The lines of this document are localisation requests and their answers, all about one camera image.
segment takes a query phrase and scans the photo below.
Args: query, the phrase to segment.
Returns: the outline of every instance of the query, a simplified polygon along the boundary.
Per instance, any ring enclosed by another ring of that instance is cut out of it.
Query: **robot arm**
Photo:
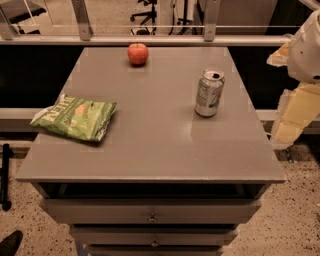
[[[320,114],[320,10],[313,12],[291,42],[281,47],[268,63],[287,65],[290,77],[300,81],[294,91],[285,90],[271,130],[271,145],[282,150]]]
[[[313,12],[292,37],[287,66],[290,77],[320,84],[320,10]]]

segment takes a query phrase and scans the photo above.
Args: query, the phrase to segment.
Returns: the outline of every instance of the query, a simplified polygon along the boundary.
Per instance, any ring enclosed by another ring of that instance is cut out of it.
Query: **chip bag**
[[[60,103],[37,113],[31,125],[84,141],[101,141],[116,102],[94,102],[62,95]]]

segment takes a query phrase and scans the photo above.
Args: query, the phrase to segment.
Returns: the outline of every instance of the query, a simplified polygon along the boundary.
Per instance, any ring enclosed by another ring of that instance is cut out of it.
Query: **metal pole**
[[[81,40],[88,41],[93,35],[90,26],[87,8],[84,0],[72,0],[74,14],[77,19]]]
[[[204,10],[204,40],[212,41],[216,35],[220,0],[206,0]]]
[[[0,34],[4,40],[12,40],[17,36],[17,32],[12,28],[7,17],[4,15],[2,8],[0,7]]]
[[[103,47],[125,47],[141,42],[148,46],[170,47],[226,47],[226,46],[281,46],[289,42],[286,36],[242,36],[218,35],[212,41],[204,41],[202,36],[92,36],[90,41],[83,41],[76,36],[38,36],[16,37],[14,40],[1,40],[0,45],[82,45]]]
[[[188,20],[188,6],[189,0],[184,0],[184,7],[183,7],[183,21],[182,25],[185,27],[187,25],[187,20]]]

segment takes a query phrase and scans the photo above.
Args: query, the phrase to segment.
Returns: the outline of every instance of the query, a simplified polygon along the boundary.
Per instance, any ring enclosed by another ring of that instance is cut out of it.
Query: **person's foot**
[[[17,230],[0,243],[1,256],[14,256],[20,246],[23,234]]]

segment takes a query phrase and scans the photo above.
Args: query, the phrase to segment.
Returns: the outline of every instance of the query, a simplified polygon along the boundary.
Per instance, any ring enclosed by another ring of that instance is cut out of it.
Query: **speckled floor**
[[[16,256],[76,256],[69,227],[56,224],[41,210],[41,197],[30,184],[14,179],[24,156],[19,152],[26,151],[31,142],[8,143],[16,152],[10,159],[12,208],[0,210],[0,240],[19,229],[24,238]],[[276,152],[287,181],[268,189],[262,207],[239,226],[239,235],[224,249],[224,256],[320,255],[320,168],[316,159],[320,154],[314,145],[312,136],[298,141],[291,148],[292,163],[283,151]]]

